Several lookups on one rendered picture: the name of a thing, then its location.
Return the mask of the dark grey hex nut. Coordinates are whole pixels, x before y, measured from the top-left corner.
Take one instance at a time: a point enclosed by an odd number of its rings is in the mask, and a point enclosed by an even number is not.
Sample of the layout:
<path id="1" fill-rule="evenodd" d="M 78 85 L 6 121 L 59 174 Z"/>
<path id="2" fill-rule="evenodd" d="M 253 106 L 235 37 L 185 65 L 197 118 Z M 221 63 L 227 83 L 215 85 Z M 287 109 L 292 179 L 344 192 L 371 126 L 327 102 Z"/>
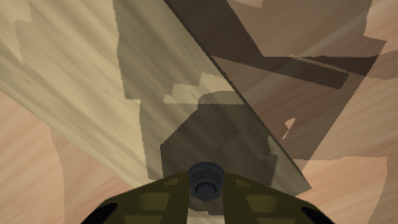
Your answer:
<path id="1" fill-rule="evenodd" d="M 200 162 L 188 170 L 189 172 L 189 187 L 191 188 L 191 196 L 198 198 L 197 188 L 202 184 L 210 184 L 215 188 L 215 197 L 219 198 L 221 189 L 223 188 L 224 171 L 221 166 L 213 162 Z M 199 199 L 204 202 L 213 199 Z"/>

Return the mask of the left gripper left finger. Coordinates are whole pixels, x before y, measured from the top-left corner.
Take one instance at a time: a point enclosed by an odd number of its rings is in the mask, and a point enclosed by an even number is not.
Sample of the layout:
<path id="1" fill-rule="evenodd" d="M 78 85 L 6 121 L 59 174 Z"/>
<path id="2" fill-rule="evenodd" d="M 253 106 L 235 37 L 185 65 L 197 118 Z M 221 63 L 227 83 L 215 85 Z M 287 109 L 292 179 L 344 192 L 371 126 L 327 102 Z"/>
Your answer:
<path id="1" fill-rule="evenodd" d="M 179 172 L 110 197 L 118 207 L 103 224 L 187 224 L 189 172 Z"/>

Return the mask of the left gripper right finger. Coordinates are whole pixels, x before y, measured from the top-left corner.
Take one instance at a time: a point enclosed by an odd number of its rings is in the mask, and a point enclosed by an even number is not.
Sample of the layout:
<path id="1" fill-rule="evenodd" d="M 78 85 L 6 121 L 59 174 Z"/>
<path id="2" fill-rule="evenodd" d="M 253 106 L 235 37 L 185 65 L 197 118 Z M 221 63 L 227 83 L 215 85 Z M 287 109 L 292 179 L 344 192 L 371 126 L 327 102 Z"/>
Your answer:
<path id="1" fill-rule="evenodd" d="M 315 224 L 302 210 L 315 205 L 233 173 L 224 173 L 225 224 Z"/>

